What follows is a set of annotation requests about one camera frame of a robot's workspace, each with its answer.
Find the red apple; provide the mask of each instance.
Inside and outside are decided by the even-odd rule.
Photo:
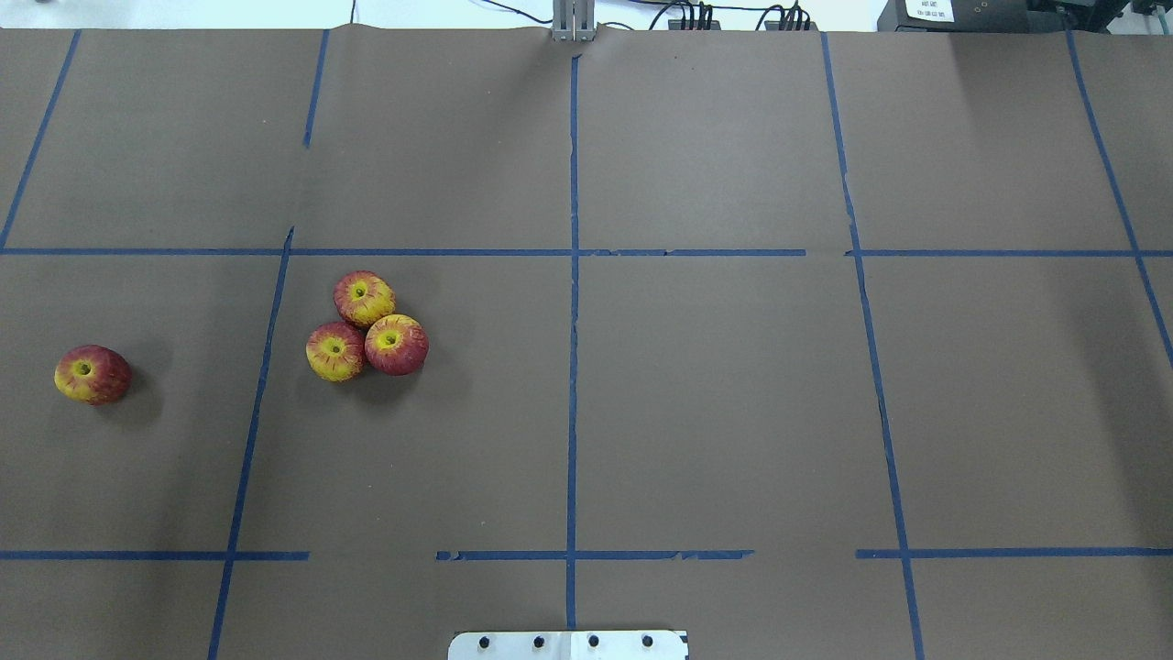
[[[366,355],[371,367],[379,372],[406,376],[423,367],[423,359],[428,358],[428,336],[411,315],[385,315],[367,329]]]
[[[130,388],[130,366],[110,349],[87,345],[61,359],[53,382],[74,401],[89,406],[114,403]]]
[[[305,358],[318,376],[331,383],[350,381],[362,372],[362,334],[348,322],[319,325],[305,343]]]
[[[334,284],[334,306],[355,327],[369,327],[395,311],[395,291],[369,270],[355,270]]]

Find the wire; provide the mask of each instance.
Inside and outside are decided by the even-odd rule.
[[[766,16],[768,16],[769,12],[773,12],[774,9],[778,9],[778,13],[781,14],[779,20],[786,19],[786,7],[782,7],[781,5],[772,5],[768,9],[761,13],[761,18],[758,19],[758,27],[753,28],[754,32],[761,29],[761,23],[766,22]]]
[[[494,7],[501,7],[502,9],[513,12],[515,14],[521,14],[521,15],[526,16],[527,19],[529,19],[529,20],[531,20],[531,21],[534,21],[534,22],[536,22],[538,25],[552,25],[554,23],[554,19],[543,21],[542,19],[535,16],[534,14],[527,14],[526,12],[522,12],[521,9],[517,9],[515,7],[510,7],[509,5],[502,5],[501,2],[496,2],[494,0],[480,0],[480,1],[489,4],[489,5],[493,5]]]
[[[656,5],[656,6],[672,6],[676,2],[664,2],[662,0],[628,0],[628,2],[635,2],[637,5]],[[730,9],[733,12],[765,12],[765,7],[726,7],[723,5],[710,5],[714,9]]]
[[[684,8],[689,7],[689,12],[690,13],[692,12],[692,2],[686,2],[685,0],[672,0],[671,2],[667,2],[666,5],[663,4],[663,2],[656,2],[656,4],[657,5],[664,5],[664,6],[660,7],[659,12],[656,12],[656,18],[652,19],[652,25],[647,26],[647,29],[656,29],[656,22],[659,21],[659,18],[664,15],[664,12],[671,9],[672,7],[680,7],[680,25],[682,25],[682,27],[684,26]]]
[[[700,29],[713,29],[713,6],[700,4]]]

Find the blue tape line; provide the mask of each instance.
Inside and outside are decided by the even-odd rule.
[[[272,247],[5,247],[5,254],[32,256],[280,256]]]
[[[57,98],[61,97],[61,88],[65,87],[66,76],[69,74],[69,64],[73,63],[73,56],[77,52],[77,41],[80,40],[81,30],[75,29],[74,36],[69,41],[69,49],[66,52],[66,59],[61,62],[61,72],[57,73],[57,83],[53,87],[53,94],[49,95],[49,103],[45,107],[45,115],[41,117],[41,125],[36,129],[36,137],[33,138],[33,148],[28,150],[28,159],[25,161],[25,171],[20,175],[20,182],[16,183],[16,192],[12,196],[12,205],[8,206],[8,217],[4,222],[4,229],[0,229],[0,247],[4,247],[8,243],[8,233],[12,232],[12,225],[16,220],[20,200],[25,197],[25,186],[28,185],[28,177],[33,173],[36,154],[41,150],[45,131],[49,128],[53,109],[57,107]]]
[[[581,550],[578,559],[588,562],[666,562],[671,559],[739,562],[752,554],[752,550]]]
[[[25,256],[280,256],[274,247],[2,247],[0,253]],[[558,247],[296,247],[293,256],[399,256],[399,257],[569,257],[574,250]],[[802,249],[664,250],[619,249],[578,250],[583,257],[802,257]],[[1166,256],[1173,256],[1169,251]]]
[[[224,562],[224,551],[7,550],[0,562]],[[238,552],[237,562],[308,562],[308,552]]]
[[[1153,318],[1157,320],[1157,329],[1161,335],[1161,343],[1165,345],[1165,356],[1173,367],[1173,342],[1169,341],[1168,327],[1165,325],[1165,315],[1161,306],[1157,301],[1157,292],[1153,283],[1148,278],[1148,268],[1145,267],[1145,258],[1140,251],[1140,243],[1137,240],[1137,231],[1132,226],[1132,218],[1128,217],[1128,207],[1124,203],[1124,195],[1116,179],[1116,170],[1112,169],[1112,159],[1107,155],[1107,147],[1104,145],[1104,137],[1100,135],[1099,122],[1096,121],[1096,110],[1092,108],[1091,96],[1087,95],[1087,86],[1084,83],[1084,72],[1079,66],[1079,53],[1076,50],[1076,35],[1069,28],[1067,53],[1071,55],[1071,68],[1076,73],[1076,84],[1079,86],[1079,96],[1084,101],[1084,110],[1087,113],[1087,124],[1092,129],[1092,137],[1096,138],[1096,148],[1099,149],[1100,161],[1104,163],[1104,171],[1107,173],[1108,185],[1112,186],[1112,197],[1116,198],[1116,207],[1120,211],[1120,220],[1124,223],[1124,231],[1128,234],[1128,244],[1132,245],[1133,256],[1137,259],[1137,270],[1140,272],[1140,280],[1145,285],[1145,294],[1148,295],[1148,306],[1153,309]]]
[[[961,547],[856,550],[856,559],[1003,559],[1042,557],[1173,557],[1173,547]]]
[[[318,70],[313,74],[313,93],[310,94],[310,111],[305,116],[305,136],[301,144],[310,148],[310,137],[313,136],[313,117],[318,114],[318,93],[321,91],[321,72],[326,68],[326,45],[330,43],[330,30],[321,30],[321,46],[318,47]]]
[[[578,57],[570,59],[570,410],[567,424],[567,630],[577,625],[578,546]]]
[[[569,257],[571,250],[529,247],[298,247],[296,256]]]
[[[827,73],[827,95],[830,98],[830,118],[835,129],[835,147],[839,150],[839,171],[843,185],[843,203],[847,205],[847,217],[852,233],[852,252],[855,259],[855,279],[860,288],[860,305],[863,308],[863,328],[868,340],[868,356],[872,361],[872,380],[875,385],[876,402],[880,408],[880,427],[883,433],[884,460],[888,463],[888,489],[891,494],[893,516],[896,520],[896,539],[902,551],[908,550],[908,533],[904,528],[904,506],[900,495],[900,478],[896,474],[896,453],[891,443],[891,427],[888,422],[888,403],[883,393],[883,377],[880,373],[880,353],[876,349],[875,327],[872,322],[872,302],[868,300],[868,290],[863,273],[862,246],[860,244],[860,230],[856,225],[855,204],[852,202],[852,191],[847,186],[847,150],[843,145],[843,128],[839,117],[839,100],[835,94],[835,74],[830,64],[830,45],[827,41],[827,33],[819,33],[822,41],[822,62]],[[908,600],[908,620],[913,631],[913,651],[916,660],[924,660],[924,642],[921,635],[921,614],[916,604],[916,587],[913,583],[913,563],[908,558],[902,558],[901,567],[904,573],[904,598]]]
[[[562,550],[459,550],[438,552],[436,562],[565,562]]]
[[[656,250],[656,249],[595,249],[582,250],[584,257],[805,257],[806,250],[798,249],[696,249],[696,250]]]
[[[860,250],[863,257],[1133,257],[1132,250]],[[854,256],[850,250],[843,256]]]
[[[751,557],[752,550],[579,550],[575,562],[739,562]],[[436,562],[565,562],[569,553],[561,550],[460,550],[455,553],[438,552]]]
[[[232,585],[232,565],[236,559],[237,543],[240,540],[240,520],[244,517],[244,498],[249,492],[249,475],[252,471],[252,453],[257,447],[257,430],[260,428],[260,403],[265,396],[269,382],[269,360],[273,354],[273,329],[277,327],[277,313],[282,307],[282,293],[285,291],[285,272],[290,265],[290,245],[293,243],[293,229],[285,236],[282,249],[282,264],[277,270],[277,286],[273,288],[273,305],[269,311],[269,327],[265,329],[265,351],[260,358],[260,374],[257,376],[257,394],[252,401],[252,419],[249,422],[249,440],[244,445],[244,463],[240,465],[240,482],[236,489],[236,506],[232,509],[232,528],[228,537],[228,558],[224,560],[224,573],[221,576],[221,591],[216,600],[216,618],[212,620],[212,637],[208,645],[208,660],[216,660],[219,652],[221,631],[224,627],[224,611],[228,606],[228,592]]]

